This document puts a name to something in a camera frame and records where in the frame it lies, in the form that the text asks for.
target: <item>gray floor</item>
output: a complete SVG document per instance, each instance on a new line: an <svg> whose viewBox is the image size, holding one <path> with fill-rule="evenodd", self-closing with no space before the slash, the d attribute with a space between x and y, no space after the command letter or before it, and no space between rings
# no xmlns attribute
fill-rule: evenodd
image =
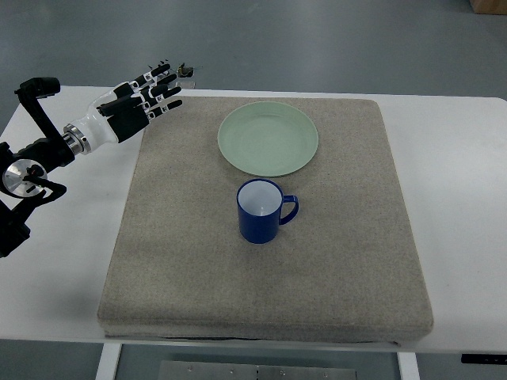
<svg viewBox="0 0 507 380"><path fill-rule="evenodd" d="M114 86L160 59L198 67L200 89L507 100L507 16L473 14L468 0L0 0L0 25L0 131L29 78ZM42 365L30 350L58 363L58 345L11 344L0 341L0 379L21 368L13 355ZM65 350L96 355L89 345Z"/></svg>
<svg viewBox="0 0 507 380"><path fill-rule="evenodd" d="M507 366L462 364L461 355L417 355L421 380L501 380L507 378Z"/></svg>
<svg viewBox="0 0 507 380"><path fill-rule="evenodd" d="M0 380L95 378L102 344L0 340Z"/></svg>

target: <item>blue mug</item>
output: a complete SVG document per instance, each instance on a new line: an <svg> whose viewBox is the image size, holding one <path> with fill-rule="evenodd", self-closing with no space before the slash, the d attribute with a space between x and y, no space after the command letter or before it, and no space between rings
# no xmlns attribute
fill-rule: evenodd
<svg viewBox="0 0 507 380"><path fill-rule="evenodd" d="M285 196L280 186L264 178L256 178L242 184L236 194L239 230L251 243L271 241L278 226L290 222L299 210L297 196ZM281 218L284 203L294 203L294 208Z"/></svg>

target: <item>light green plate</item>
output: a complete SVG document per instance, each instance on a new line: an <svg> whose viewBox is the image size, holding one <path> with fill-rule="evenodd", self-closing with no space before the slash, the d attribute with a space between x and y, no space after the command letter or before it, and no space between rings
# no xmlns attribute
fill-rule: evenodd
<svg viewBox="0 0 507 380"><path fill-rule="evenodd" d="M317 128L288 104L243 105L220 125L219 148L233 166L260 177L280 177L305 166L318 146Z"/></svg>

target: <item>robotic hand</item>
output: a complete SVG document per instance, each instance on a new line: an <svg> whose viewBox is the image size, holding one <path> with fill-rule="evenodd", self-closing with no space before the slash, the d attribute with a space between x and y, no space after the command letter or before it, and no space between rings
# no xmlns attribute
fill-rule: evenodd
<svg viewBox="0 0 507 380"><path fill-rule="evenodd" d="M96 99L83 118L70 122L63 135L37 101L60 91L58 79L33 78L21 83L15 93L45 138L15 154L6 142L0 142L0 191L22 199L13 210L0 201L0 257L8 256L29 238L30 229L25 222L36 207L66 192L65 186L48 180L48 173L68 165L77 154L88 154L105 143L131 138L156 117L181 105L181 100L164 104L181 91L179 87L170 88L176 77L170 74L170 65L161 62L133 81L120 83Z"/></svg>
<svg viewBox="0 0 507 380"><path fill-rule="evenodd" d="M96 99L86 116L70 122L63 136L74 154L88 154L104 143L121 143L144 129L154 118L181 105L173 101L159 106L166 98L181 91L170 88L176 74L169 74L170 65L161 65L131 82L117 87Z"/></svg>

